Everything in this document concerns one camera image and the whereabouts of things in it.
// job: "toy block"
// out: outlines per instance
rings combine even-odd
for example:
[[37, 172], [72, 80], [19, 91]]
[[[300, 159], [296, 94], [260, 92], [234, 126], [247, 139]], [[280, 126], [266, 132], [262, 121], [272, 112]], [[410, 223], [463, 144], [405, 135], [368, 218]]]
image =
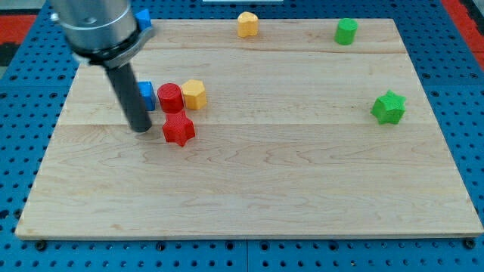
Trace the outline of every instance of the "toy block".
[[259, 18], [250, 12], [243, 12], [237, 18], [237, 35], [241, 38], [257, 36], [259, 32]]
[[174, 83], [166, 83], [158, 88], [158, 99], [165, 113], [177, 113], [183, 110], [182, 90]]
[[378, 119], [380, 125], [385, 123], [398, 124], [405, 113], [406, 98], [395, 94], [392, 90], [377, 98], [371, 114]]
[[334, 41], [340, 45], [351, 45], [355, 39], [358, 23], [349, 18], [343, 18], [338, 22]]
[[181, 89], [188, 109], [199, 110], [205, 107], [206, 92], [201, 80], [190, 79], [181, 86]]
[[166, 142], [175, 142], [180, 147], [183, 147], [188, 139], [195, 137], [194, 123], [187, 117], [184, 110], [167, 113], [162, 129]]
[[152, 27], [150, 11], [148, 9], [144, 9], [135, 14], [135, 18], [138, 21], [138, 26], [141, 31], [147, 29], [148, 27]]
[[154, 95], [153, 86], [151, 82], [138, 82], [139, 91], [143, 97], [146, 110], [153, 111], [155, 108], [155, 102], [157, 99]]

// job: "red cylinder block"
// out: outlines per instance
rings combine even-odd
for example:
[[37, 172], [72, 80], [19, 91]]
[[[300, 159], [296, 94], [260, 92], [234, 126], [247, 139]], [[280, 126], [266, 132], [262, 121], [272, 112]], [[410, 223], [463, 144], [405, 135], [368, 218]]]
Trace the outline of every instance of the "red cylinder block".
[[177, 113], [183, 110], [182, 90], [174, 83], [166, 83], [158, 88], [158, 99], [165, 113]]

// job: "green block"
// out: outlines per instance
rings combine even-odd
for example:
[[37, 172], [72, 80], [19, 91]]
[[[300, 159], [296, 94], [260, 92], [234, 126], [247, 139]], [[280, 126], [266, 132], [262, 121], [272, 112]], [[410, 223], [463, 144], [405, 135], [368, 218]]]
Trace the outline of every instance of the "green block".
[[395, 94], [392, 90], [375, 101], [371, 114], [378, 119], [380, 125], [385, 123], [398, 124], [405, 113], [406, 98]]
[[340, 45], [351, 45], [355, 39], [358, 23], [349, 18], [343, 18], [338, 22], [338, 28], [334, 35], [334, 41]]

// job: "green hexagon block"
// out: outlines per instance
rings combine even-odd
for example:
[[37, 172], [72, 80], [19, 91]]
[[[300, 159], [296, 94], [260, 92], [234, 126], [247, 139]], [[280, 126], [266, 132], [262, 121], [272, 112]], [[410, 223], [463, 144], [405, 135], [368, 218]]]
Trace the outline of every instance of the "green hexagon block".
[[385, 123], [398, 124], [405, 112], [406, 98], [395, 94], [392, 90], [377, 98], [371, 114], [378, 119], [380, 125]]

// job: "red object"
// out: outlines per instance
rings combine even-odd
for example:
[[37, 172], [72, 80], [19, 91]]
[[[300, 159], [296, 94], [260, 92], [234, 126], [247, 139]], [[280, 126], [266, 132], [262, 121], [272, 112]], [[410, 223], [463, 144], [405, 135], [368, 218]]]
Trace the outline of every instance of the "red object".
[[161, 109], [165, 113], [177, 113], [183, 110], [182, 90], [176, 84], [166, 83], [161, 85], [158, 89], [158, 99]]
[[469, 16], [467, 8], [459, 0], [442, 0], [455, 26], [459, 29], [462, 38], [466, 41], [474, 57], [484, 69], [484, 37], [477, 30], [476, 22]]
[[1, 15], [0, 44], [21, 44], [36, 18], [37, 15]]
[[167, 113], [163, 134], [167, 143], [176, 142], [183, 147], [188, 139], [195, 137], [194, 123], [187, 117], [184, 110]]

